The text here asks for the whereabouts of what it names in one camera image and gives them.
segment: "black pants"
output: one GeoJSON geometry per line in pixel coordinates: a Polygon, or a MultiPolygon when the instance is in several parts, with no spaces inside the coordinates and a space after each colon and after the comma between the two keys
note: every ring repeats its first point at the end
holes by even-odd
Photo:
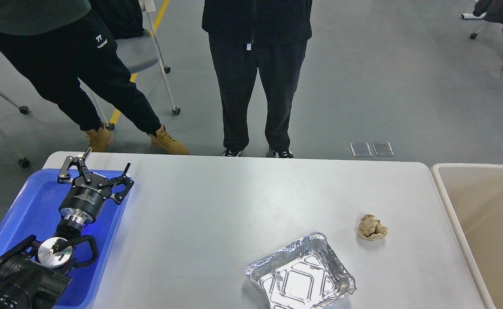
{"type": "Polygon", "coordinates": [[[139,130],[155,135],[161,126],[159,119],[144,94],[129,81],[129,70],[116,49],[116,41],[94,11],[40,35],[0,33],[2,54],[40,96],[57,104],[82,131],[98,129],[101,120],[78,78],[139,130]]]}
{"type": "Polygon", "coordinates": [[[224,147],[243,150],[249,143],[247,106],[257,69],[267,96],[265,137],[276,151],[289,148],[287,134],[291,102],[299,80],[307,43],[290,45],[246,45],[224,42],[210,36],[213,66],[223,106],[224,147]]]}

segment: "dark green sweater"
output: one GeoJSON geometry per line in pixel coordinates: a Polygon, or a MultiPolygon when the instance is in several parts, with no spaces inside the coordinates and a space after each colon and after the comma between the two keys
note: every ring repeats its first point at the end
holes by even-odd
{"type": "Polygon", "coordinates": [[[0,33],[46,33],[81,19],[90,10],[88,0],[0,0],[0,33]]]}

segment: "plastic bin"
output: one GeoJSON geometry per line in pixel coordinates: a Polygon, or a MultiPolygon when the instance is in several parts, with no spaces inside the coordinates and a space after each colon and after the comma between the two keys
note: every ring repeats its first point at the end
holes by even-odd
{"type": "MultiPolygon", "coordinates": [[[[120,176],[122,173],[111,170],[91,171],[107,178],[120,176]]],[[[40,241],[53,235],[60,219],[58,206],[71,188],[70,184],[57,184],[58,172],[59,170],[51,169],[38,170],[26,180],[0,224],[0,256],[30,234],[36,235],[40,241]]],[[[106,201],[97,221],[84,229],[83,234],[94,235],[99,258],[92,265],[75,268],[68,274],[72,280],[55,309],[84,309],[92,302],[127,200],[126,198],[121,205],[116,205],[112,200],[106,201]]],[[[91,255],[88,245],[78,246],[74,251],[74,257],[80,261],[88,260],[91,255]]]]}
{"type": "Polygon", "coordinates": [[[503,309],[503,165],[431,168],[461,250],[487,309],[503,309]]]}

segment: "sneaker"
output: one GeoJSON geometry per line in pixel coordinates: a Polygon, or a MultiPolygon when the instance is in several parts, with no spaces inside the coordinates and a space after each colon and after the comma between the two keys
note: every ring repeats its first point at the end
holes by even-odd
{"type": "Polygon", "coordinates": [[[92,148],[92,152],[104,152],[106,147],[108,147],[114,140],[114,134],[108,129],[101,127],[96,131],[95,129],[90,131],[84,131],[89,139],[89,147],[92,148]]]}
{"type": "Polygon", "coordinates": [[[224,157],[241,157],[242,156],[242,152],[241,151],[238,151],[238,152],[235,152],[235,151],[232,151],[230,149],[226,149],[223,153],[223,156],[224,157]]]}
{"type": "Polygon", "coordinates": [[[174,139],[167,131],[165,126],[162,125],[156,132],[155,136],[149,134],[152,145],[167,151],[170,155],[189,155],[190,151],[186,146],[174,139]]]}
{"type": "Polygon", "coordinates": [[[271,150],[275,158],[293,159],[293,153],[291,153],[290,149],[281,152],[276,152],[274,149],[271,150]]]}

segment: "logo on pants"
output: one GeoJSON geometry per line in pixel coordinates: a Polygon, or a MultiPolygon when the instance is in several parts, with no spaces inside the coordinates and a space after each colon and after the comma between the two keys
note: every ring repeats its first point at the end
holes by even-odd
{"type": "Polygon", "coordinates": [[[106,43],[108,43],[108,39],[104,39],[104,42],[101,43],[102,35],[98,35],[97,37],[95,37],[95,39],[97,40],[98,43],[100,43],[100,45],[98,45],[97,48],[102,48],[104,45],[106,45],[106,43]]]}

